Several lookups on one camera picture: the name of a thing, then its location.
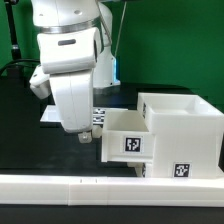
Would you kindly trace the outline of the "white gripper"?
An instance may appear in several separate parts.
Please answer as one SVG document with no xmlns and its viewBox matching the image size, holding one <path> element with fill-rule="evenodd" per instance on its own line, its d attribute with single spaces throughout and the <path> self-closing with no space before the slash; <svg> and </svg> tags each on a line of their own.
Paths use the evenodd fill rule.
<svg viewBox="0 0 224 224">
<path fill-rule="evenodd" d="M 92 141 L 93 71 L 53 74 L 50 86 L 64 130 L 78 134 L 81 143 Z"/>
</svg>

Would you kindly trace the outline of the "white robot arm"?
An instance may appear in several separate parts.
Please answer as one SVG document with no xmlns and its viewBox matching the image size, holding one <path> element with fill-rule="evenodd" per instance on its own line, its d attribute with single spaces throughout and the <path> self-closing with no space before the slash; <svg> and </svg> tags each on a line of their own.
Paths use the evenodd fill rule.
<svg viewBox="0 0 224 224">
<path fill-rule="evenodd" d="M 52 96 L 63 129 L 89 143 L 95 136 L 93 99 L 120 85 L 111 53 L 112 13 L 104 0 L 31 0 L 33 23 L 40 29 L 40 64 L 30 89 L 40 98 Z"/>
</svg>

